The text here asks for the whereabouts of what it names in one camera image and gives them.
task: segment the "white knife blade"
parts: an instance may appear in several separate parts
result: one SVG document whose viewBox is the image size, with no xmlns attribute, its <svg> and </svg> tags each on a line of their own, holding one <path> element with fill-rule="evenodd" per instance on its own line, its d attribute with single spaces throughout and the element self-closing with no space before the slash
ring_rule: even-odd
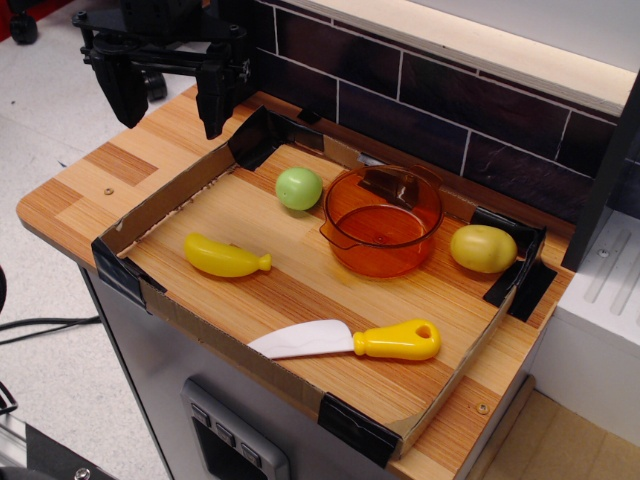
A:
<svg viewBox="0 0 640 480">
<path fill-rule="evenodd" d="M 248 346 L 271 359 L 353 352 L 353 335 L 340 320 L 314 320 L 268 333 Z"/>
</svg>

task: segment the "yellow knife handle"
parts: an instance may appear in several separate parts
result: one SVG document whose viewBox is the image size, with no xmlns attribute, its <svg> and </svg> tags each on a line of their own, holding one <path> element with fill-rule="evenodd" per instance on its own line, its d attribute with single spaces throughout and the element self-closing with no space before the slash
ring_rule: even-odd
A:
<svg viewBox="0 0 640 480">
<path fill-rule="evenodd" d="M 438 353 L 441 344 L 436 326 L 419 318 L 353 334 L 353 350 L 370 357 L 426 360 Z"/>
</svg>

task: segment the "wood grain surface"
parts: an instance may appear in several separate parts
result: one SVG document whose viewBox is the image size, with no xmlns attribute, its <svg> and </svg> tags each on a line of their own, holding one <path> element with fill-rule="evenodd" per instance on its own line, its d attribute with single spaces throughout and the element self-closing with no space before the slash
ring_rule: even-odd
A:
<svg viewBox="0 0 640 480">
<path fill-rule="evenodd" d="M 208 141 L 194 97 L 192 88 L 27 195 L 18 205 L 23 224 L 95 271 L 91 242 L 222 145 L 257 105 L 295 112 L 294 107 L 258 94 L 236 108 L 221 137 Z M 333 125 L 327 128 L 336 131 Z M 363 141 L 357 135 L 354 139 Z M 370 145 L 376 149 L 375 142 Z M 462 222 L 452 217 L 445 218 L 436 233 L 432 255 L 411 274 L 373 280 L 346 270 L 318 231 L 324 218 L 321 208 L 292 213 L 274 194 L 279 172 L 294 165 L 312 168 L 325 186 L 342 171 L 317 155 L 281 147 L 256 172 L 236 168 L 219 178 L 127 249 L 126 255 L 167 288 L 169 298 L 244 343 L 276 328 L 318 318 L 341 319 L 353 331 L 415 317 L 434 321 L 442 332 L 443 347 L 426 362 L 352 354 L 279 362 L 380 423 L 404 428 L 432 402 L 495 314 L 496 307 L 484 302 L 482 295 L 496 276 L 470 273 L 453 262 L 448 240 Z M 479 190 L 471 186 L 469 191 Z M 503 200 L 486 193 L 481 199 L 486 204 Z M 534 225 L 548 221 L 543 258 L 559 275 L 527 323 L 507 316 L 429 428 L 411 450 L 389 464 L 388 469 L 400 478 L 455 477 L 572 277 L 559 266 L 570 227 L 526 206 L 515 208 L 521 219 L 530 214 Z M 273 269 L 231 280 L 198 272 L 182 252 L 184 237 L 191 231 L 259 255 L 271 253 Z M 478 412 L 480 403 L 488 406 L 489 414 Z"/>
</svg>

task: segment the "black corner tape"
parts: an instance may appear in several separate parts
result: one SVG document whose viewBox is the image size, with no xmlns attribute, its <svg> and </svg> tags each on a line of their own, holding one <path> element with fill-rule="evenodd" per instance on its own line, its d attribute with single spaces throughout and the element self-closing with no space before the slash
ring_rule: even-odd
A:
<svg viewBox="0 0 640 480">
<path fill-rule="evenodd" d="M 383 468 L 401 440 L 397 433 L 330 393 L 320 403 L 318 425 Z"/>
<path fill-rule="evenodd" d="M 258 108 L 229 139 L 228 145 L 238 165 L 254 171 L 280 145 L 298 143 L 324 151 L 321 133 L 278 115 L 264 106 Z"/>
<path fill-rule="evenodd" d="M 161 292 L 167 291 L 134 262 L 128 258 L 120 259 L 102 238 L 97 238 L 91 243 L 91 250 L 100 279 L 136 305 L 145 309 L 147 306 L 140 289 L 140 279 L 144 279 Z"/>
<path fill-rule="evenodd" d="M 302 120 L 305 123 L 308 123 L 309 125 L 313 125 L 314 123 L 322 120 L 322 117 L 313 110 L 303 108 L 298 114 L 298 119 Z"/>
<path fill-rule="evenodd" d="M 511 288 L 517 287 L 509 314 L 526 322 L 540 302 L 557 272 L 542 261 L 546 228 L 534 228 L 478 207 L 471 223 L 500 228 L 513 237 L 524 261 L 514 263 L 485 294 L 484 299 L 499 307 Z"/>
</svg>

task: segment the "yellow banana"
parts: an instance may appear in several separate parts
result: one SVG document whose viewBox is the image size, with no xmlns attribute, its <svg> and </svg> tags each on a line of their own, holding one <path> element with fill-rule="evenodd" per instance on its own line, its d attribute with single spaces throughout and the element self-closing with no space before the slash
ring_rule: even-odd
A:
<svg viewBox="0 0 640 480">
<path fill-rule="evenodd" d="M 243 277 L 256 270 L 271 269 L 270 254 L 258 257 L 239 247 L 209 240 L 199 233 L 187 235 L 184 253 L 198 270 L 219 277 Z"/>
</svg>

